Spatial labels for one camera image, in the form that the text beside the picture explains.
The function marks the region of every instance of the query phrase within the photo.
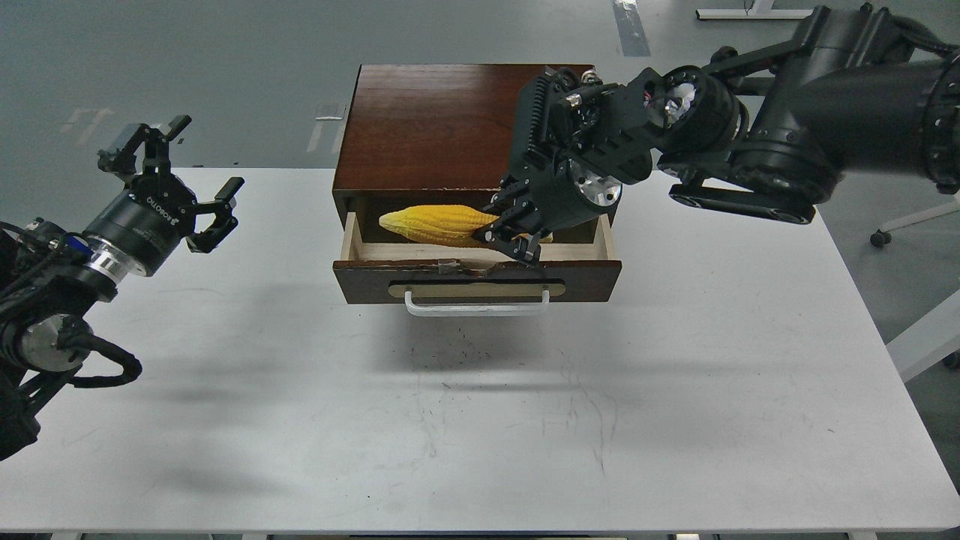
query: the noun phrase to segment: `corn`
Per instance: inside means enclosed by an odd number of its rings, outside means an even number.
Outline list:
[[[454,248],[486,248],[474,240],[474,231],[490,225],[497,216],[463,205],[420,205],[380,216],[380,227],[391,233],[424,244],[438,244]],[[550,243],[553,234],[540,240]]]

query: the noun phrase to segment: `drawer handle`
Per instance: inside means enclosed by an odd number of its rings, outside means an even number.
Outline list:
[[[407,311],[416,317],[524,317],[540,315],[550,306],[550,291],[546,288],[540,294],[538,304],[441,304],[420,306],[414,304],[414,293],[403,293],[403,303]]]

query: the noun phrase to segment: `robotiq logo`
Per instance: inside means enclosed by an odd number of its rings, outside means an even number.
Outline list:
[[[160,203],[158,203],[157,201],[155,201],[153,197],[147,197],[147,204],[150,205],[151,208],[153,208],[154,210],[156,210],[156,213],[158,213],[158,214],[160,214],[161,216],[163,216],[163,219],[169,221],[169,222],[170,222],[170,225],[177,225],[177,223],[180,221],[180,219],[179,219],[178,217],[174,217],[170,212],[168,212],[167,210],[163,209],[163,207],[160,205]]]

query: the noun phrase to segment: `robotic arm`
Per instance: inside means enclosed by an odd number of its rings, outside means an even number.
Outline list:
[[[190,123],[177,116],[152,128],[131,124],[98,166],[124,189],[82,233],[68,233],[38,218],[20,229],[0,222],[0,460],[36,442],[36,414],[66,384],[119,386],[142,371],[135,356],[93,334],[84,314],[109,302],[127,274],[152,276],[186,239],[190,251],[209,253],[237,226],[233,196],[242,178],[231,178],[209,203],[170,172],[169,141]],[[143,171],[136,151],[144,147]],[[196,216],[213,223],[195,233]],[[78,377],[91,351],[121,368],[121,375]],[[28,380],[28,374],[36,372]]]
[[[917,48],[941,60],[907,63]],[[764,96],[753,124],[739,95]],[[680,180],[675,201],[788,223],[809,223],[847,171],[925,176],[953,194],[959,110],[958,46],[870,4],[818,7],[788,41],[647,68],[626,86],[547,69],[518,98],[509,171],[484,208],[499,218],[473,236],[536,265],[541,238],[613,211],[622,185],[646,179],[653,149]]]

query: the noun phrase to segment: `wooden cabinet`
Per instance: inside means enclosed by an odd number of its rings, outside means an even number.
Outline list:
[[[550,284],[556,302],[610,298],[620,261],[606,216],[556,232],[537,268],[492,250],[413,243],[377,225],[380,215],[412,205],[487,204],[507,170],[516,96],[542,70],[541,64],[361,67],[333,183],[345,231],[333,271],[349,303],[402,302],[411,285],[431,301],[475,297],[476,290],[494,301],[538,300],[532,284]]]

